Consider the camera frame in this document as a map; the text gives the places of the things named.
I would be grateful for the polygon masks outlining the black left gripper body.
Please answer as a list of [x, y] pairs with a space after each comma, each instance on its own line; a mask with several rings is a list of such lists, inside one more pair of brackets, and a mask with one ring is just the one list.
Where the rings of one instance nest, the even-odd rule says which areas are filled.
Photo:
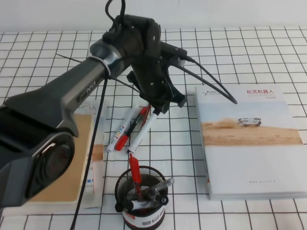
[[128, 57], [133, 73], [130, 80], [140, 90], [140, 97], [155, 102], [158, 108], [164, 103], [176, 103], [183, 107], [187, 98], [172, 83], [168, 67], [172, 64], [161, 57]]

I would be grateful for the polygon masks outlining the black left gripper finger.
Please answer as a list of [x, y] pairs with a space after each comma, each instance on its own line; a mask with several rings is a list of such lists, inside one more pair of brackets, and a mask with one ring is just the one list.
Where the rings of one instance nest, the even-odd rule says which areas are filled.
[[150, 105], [152, 108], [157, 109], [158, 108], [158, 104], [155, 102], [150, 102]]
[[164, 103], [164, 105], [161, 107], [161, 113], [165, 114], [169, 110], [169, 103]]

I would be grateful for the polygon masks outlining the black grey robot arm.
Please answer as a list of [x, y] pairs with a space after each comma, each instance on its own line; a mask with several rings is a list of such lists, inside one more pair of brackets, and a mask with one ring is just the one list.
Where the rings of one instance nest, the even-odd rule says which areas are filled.
[[161, 41], [153, 19], [116, 17], [90, 46], [90, 56], [45, 86], [7, 99], [0, 108], [0, 206], [19, 207], [60, 178], [74, 156], [75, 110], [106, 79], [128, 67], [128, 80], [159, 112], [186, 97], [168, 75], [187, 52]]

